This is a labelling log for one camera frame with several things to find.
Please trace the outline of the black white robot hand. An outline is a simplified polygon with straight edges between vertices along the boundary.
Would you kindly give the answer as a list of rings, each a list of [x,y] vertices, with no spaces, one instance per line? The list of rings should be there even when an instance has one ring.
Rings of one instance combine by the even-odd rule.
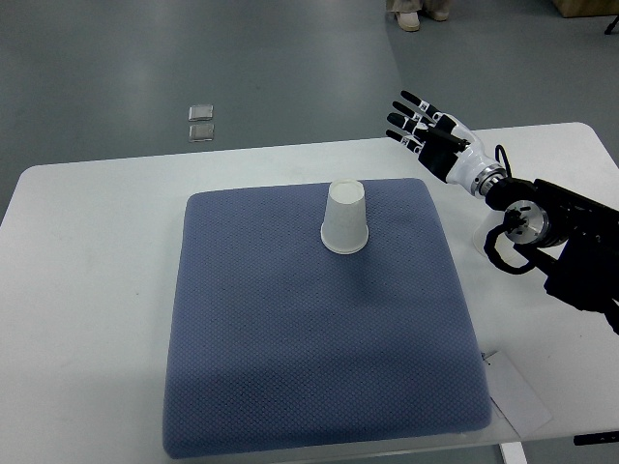
[[[411,151],[420,164],[444,183],[448,174],[474,145],[472,132],[454,116],[402,90],[405,103],[394,101],[387,121],[398,131],[386,130],[388,137]]]

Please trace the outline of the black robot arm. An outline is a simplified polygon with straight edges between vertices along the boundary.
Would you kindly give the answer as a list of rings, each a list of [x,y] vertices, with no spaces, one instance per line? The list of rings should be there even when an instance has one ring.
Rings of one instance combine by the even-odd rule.
[[[480,195],[501,222],[484,252],[499,270],[545,274],[544,289],[567,305],[603,315],[618,331],[618,212],[548,181],[498,177]]]

